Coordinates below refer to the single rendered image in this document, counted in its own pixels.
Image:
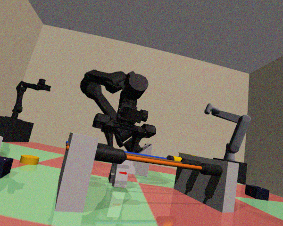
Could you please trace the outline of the yellow short cylinder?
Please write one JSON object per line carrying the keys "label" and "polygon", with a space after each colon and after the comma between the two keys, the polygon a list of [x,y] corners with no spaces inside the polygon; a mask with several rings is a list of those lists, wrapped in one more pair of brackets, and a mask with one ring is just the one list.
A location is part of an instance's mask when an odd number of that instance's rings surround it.
{"label": "yellow short cylinder", "polygon": [[39,157],[32,155],[21,155],[20,163],[28,164],[28,165],[37,165],[39,161]]}

